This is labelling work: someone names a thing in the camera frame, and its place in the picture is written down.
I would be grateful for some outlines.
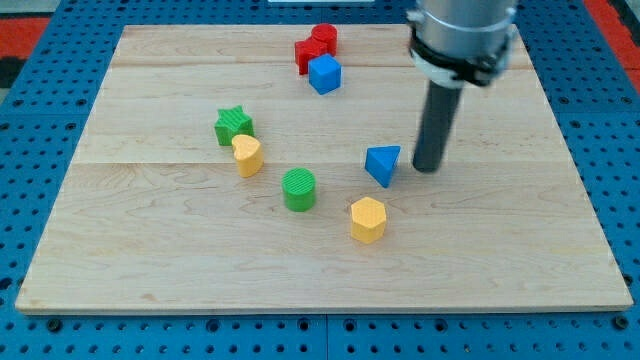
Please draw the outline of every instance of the blue triangular prism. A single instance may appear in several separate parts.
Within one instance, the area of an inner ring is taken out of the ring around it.
[[[382,187],[389,187],[399,155],[398,145],[368,148],[364,168]]]

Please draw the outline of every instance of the green cylinder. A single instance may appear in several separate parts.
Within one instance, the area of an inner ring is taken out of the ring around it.
[[[294,168],[282,177],[284,205],[296,212],[307,211],[316,203],[316,179],[305,168]]]

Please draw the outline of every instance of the blue block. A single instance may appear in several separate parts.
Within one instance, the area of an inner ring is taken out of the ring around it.
[[[324,54],[309,61],[309,83],[320,95],[340,87],[342,65],[333,56]]]
[[[393,171],[398,163],[400,146],[381,146],[367,149],[367,160],[364,169],[373,176],[383,188],[389,187]]]

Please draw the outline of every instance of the blue pegboard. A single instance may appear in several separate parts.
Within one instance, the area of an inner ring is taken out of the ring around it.
[[[640,312],[443,316],[24,317],[20,283],[126,24],[404,23],[413,0],[63,0],[0,107],[0,358],[640,358]],[[640,101],[583,4],[518,24],[631,293],[640,283]]]

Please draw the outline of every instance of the table surface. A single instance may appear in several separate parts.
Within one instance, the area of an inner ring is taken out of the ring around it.
[[[498,313],[632,304],[518,40],[491,88],[468,86],[445,165],[409,164],[427,80],[405,25],[338,26],[343,86],[296,74],[301,26],[126,27],[17,308],[27,314]],[[212,136],[242,104],[265,166],[237,175]],[[392,186],[368,146],[405,148]],[[317,179],[292,213],[280,179]],[[349,205],[386,204],[382,240]]]
[[[244,2],[63,0],[0,107],[0,333],[11,339],[0,341],[0,358],[637,357],[637,306],[618,313],[539,315],[57,317],[61,327],[49,323],[52,317],[25,317],[12,306],[124,24],[400,24],[414,3],[293,9]],[[637,93],[581,2],[523,0],[517,22],[637,298]]]

